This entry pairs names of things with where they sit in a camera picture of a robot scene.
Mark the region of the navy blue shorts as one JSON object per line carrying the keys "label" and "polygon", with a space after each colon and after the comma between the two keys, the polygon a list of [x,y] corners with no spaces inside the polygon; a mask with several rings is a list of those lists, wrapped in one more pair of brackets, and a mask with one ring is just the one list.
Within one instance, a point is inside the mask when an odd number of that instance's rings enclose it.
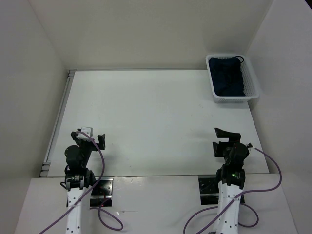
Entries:
{"label": "navy blue shorts", "polygon": [[241,72],[242,56],[220,59],[210,58],[208,61],[213,87],[217,96],[244,97],[244,83]]}

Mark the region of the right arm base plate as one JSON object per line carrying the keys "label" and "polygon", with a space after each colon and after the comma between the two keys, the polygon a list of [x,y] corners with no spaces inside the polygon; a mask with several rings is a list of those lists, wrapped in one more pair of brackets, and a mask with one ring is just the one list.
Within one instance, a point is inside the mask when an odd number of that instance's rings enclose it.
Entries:
{"label": "right arm base plate", "polygon": [[201,205],[217,205],[219,190],[215,177],[198,178]]}

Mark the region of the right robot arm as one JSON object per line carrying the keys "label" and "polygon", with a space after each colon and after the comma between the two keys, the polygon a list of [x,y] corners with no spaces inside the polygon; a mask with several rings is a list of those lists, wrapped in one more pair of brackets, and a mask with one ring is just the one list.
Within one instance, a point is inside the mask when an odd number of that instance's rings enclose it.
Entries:
{"label": "right robot arm", "polygon": [[245,184],[244,160],[249,149],[240,142],[241,134],[215,128],[217,138],[228,141],[213,142],[214,156],[224,158],[224,164],[216,172],[214,186],[219,191],[217,220],[214,222],[214,234],[238,233],[239,204]]}

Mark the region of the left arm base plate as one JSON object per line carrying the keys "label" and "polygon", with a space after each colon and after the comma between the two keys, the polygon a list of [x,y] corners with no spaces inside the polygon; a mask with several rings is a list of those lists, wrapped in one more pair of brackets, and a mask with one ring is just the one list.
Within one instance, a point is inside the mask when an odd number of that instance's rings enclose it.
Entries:
{"label": "left arm base plate", "polygon": [[[112,206],[112,193],[113,193],[113,178],[102,178],[100,182],[97,184],[95,188],[91,192],[88,193],[90,196],[90,207],[111,207]],[[65,190],[67,190],[67,185],[65,182],[59,183]],[[74,182],[73,185],[71,185],[71,188],[74,188],[73,186],[78,186],[78,189],[83,188],[85,182]]]}

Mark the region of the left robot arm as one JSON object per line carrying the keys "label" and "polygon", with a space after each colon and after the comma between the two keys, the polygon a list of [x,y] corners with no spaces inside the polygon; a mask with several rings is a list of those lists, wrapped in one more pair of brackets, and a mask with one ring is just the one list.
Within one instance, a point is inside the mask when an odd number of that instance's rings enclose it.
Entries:
{"label": "left robot arm", "polygon": [[81,127],[71,133],[75,145],[66,148],[65,188],[67,190],[68,217],[67,234],[89,234],[90,197],[95,193],[101,177],[96,179],[87,168],[91,153],[97,151],[103,156],[105,134],[98,135],[98,143],[93,139],[93,128]]}

